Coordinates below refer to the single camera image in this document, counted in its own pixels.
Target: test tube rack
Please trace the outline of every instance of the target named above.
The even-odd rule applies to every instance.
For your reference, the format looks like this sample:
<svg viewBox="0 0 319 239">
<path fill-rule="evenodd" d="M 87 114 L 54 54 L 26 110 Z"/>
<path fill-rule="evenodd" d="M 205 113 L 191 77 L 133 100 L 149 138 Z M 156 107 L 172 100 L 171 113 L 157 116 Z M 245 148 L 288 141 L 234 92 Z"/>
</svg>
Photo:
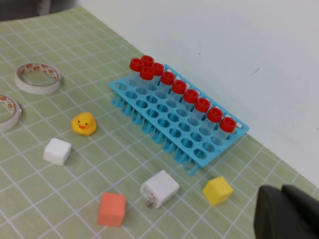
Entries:
<svg viewBox="0 0 319 239">
<path fill-rule="evenodd" d="M 165 71 L 171 71 L 176 79 L 186 82 L 188 88 L 199 93 L 199 97 L 210 100 L 212 107 L 218 107 L 223 111 L 223 117 L 232 117 L 236 122 L 235 130 L 229 134 L 223 145 L 215 145 L 212 135 L 203 135 L 200 126 L 192 126 L 188 123 L 188 117 L 182 117 L 177 113 L 177 108 L 171 108 L 166 104 L 167 99 L 160 99 L 156 91 L 149 91 L 142 95 L 136 91 L 136 85 L 130 78 L 122 78 L 109 83 L 113 90 L 112 103 L 115 107 L 122 108 L 122 113 L 132 118 L 132 122 L 141 125 L 142 131 L 152 135 L 155 143 L 162 144 L 166 153 L 174 153 L 174 160 L 184 164 L 185 170 L 194 175 L 200 167 L 205 167 L 218 155 L 225 151 L 243 136 L 249 127 L 241 120 L 227 111 L 216 101 L 208 97 L 203 91 L 181 76 L 169 65 L 164 65 Z"/>
</svg>

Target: red screw cap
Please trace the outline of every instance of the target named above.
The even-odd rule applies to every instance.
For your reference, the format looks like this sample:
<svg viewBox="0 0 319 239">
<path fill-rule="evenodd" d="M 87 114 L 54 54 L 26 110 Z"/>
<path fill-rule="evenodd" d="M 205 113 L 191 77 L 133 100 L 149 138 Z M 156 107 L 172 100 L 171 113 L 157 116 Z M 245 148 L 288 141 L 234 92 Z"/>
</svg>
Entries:
<svg viewBox="0 0 319 239">
<path fill-rule="evenodd" d="M 154 75 L 161 76 L 163 74 L 164 66 L 162 64 L 155 62 L 152 64 L 152 67 L 155 72 Z"/>
<path fill-rule="evenodd" d="M 171 86 L 175 80 L 175 75 L 172 72 L 165 71 L 163 72 L 160 81 L 168 86 Z"/>
<path fill-rule="evenodd" d="M 154 69 L 150 66 L 143 66 L 140 77 L 144 80 L 150 81 L 154 77 Z"/>
<path fill-rule="evenodd" d="M 144 66 L 144 63 L 143 63 L 143 61 L 141 59 L 133 58 L 131 60 L 130 69 L 132 71 L 140 72 L 143 66 Z"/>
<path fill-rule="evenodd" d="M 186 91 L 187 84 L 184 81 L 176 80 L 171 88 L 176 94 L 182 95 Z"/>
<path fill-rule="evenodd" d="M 151 56 L 144 55 L 141 57 L 141 60 L 144 62 L 145 66 L 152 66 L 154 59 Z"/>
<path fill-rule="evenodd" d="M 186 102 L 195 104 L 198 99 L 198 92 L 193 89 L 188 89 L 187 91 L 185 91 L 183 98 Z"/>
<path fill-rule="evenodd" d="M 195 103 L 195 109 L 199 112 L 206 113 L 210 107 L 210 101 L 205 98 L 199 98 Z"/>
<path fill-rule="evenodd" d="M 232 131 L 234 131 L 235 127 L 236 127 L 236 122 L 235 120 L 233 120 L 231 117 L 224 117 L 220 124 L 219 127 L 227 132 L 227 133 L 231 133 Z"/>
<path fill-rule="evenodd" d="M 213 107 L 207 112 L 207 118 L 214 123 L 220 122 L 222 117 L 223 111 L 221 111 L 219 108 Z"/>
</svg>

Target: yellow rubber duck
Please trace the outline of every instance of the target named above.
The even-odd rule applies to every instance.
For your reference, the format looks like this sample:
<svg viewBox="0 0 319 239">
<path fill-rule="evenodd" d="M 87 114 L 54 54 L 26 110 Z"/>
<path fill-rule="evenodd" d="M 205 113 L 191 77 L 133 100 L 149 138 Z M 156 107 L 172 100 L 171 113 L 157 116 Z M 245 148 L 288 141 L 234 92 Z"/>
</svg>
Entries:
<svg viewBox="0 0 319 239">
<path fill-rule="evenodd" d="M 96 122 L 93 115 L 89 112 L 84 112 L 74 117 L 72 120 L 72 129 L 82 136 L 93 134 L 96 130 Z"/>
</svg>

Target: grid mat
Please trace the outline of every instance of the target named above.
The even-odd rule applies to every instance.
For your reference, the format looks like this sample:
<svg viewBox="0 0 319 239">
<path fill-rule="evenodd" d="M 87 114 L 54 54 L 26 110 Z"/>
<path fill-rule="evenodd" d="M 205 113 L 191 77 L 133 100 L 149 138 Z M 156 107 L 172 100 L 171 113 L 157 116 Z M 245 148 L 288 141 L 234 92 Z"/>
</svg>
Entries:
<svg viewBox="0 0 319 239">
<path fill-rule="evenodd" d="M 0 22 L 0 92 L 22 107 L 20 123 L 0 133 L 0 238 L 254 238 L 252 221 L 261 184 L 291 183 L 319 199 L 315 186 L 250 135 L 189 176 L 112 106 L 108 83 L 125 77 L 130 59 L 141 55 L 82 7 Z M 61 88 L 48 96 L 19 90 L 13 74 L 25 62 L 57 67 L 63 76 Z M 98 122 L 90 137 L 71 130 L 71 119 L 83 111 L 90 111 Z M 42 158 L 52 137 L 73 146 L 64 167 Z M 180 190 L 160 209 L 148 208 L 140 185 L 162 169 Z M 211 207 L 201 190 L 220 175 L 235 193 Z M 96 224 L 106 191 L 127 198 L 120 228 Z"/>
</svg>

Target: yellow cube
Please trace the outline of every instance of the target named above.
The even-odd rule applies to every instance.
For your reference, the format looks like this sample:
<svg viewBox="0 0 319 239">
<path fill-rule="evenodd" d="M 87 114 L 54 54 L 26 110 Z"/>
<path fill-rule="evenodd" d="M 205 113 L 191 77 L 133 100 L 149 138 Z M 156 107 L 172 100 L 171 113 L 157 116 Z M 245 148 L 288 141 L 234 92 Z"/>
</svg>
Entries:
<svg viewBox="0 0 319 239">
<path fill-rule="evenodd" d="M 210 180 L 203 189 L 203 194 L 213 206 L 224 202 L 233 192 L 224 177 Z"/>
</svg>

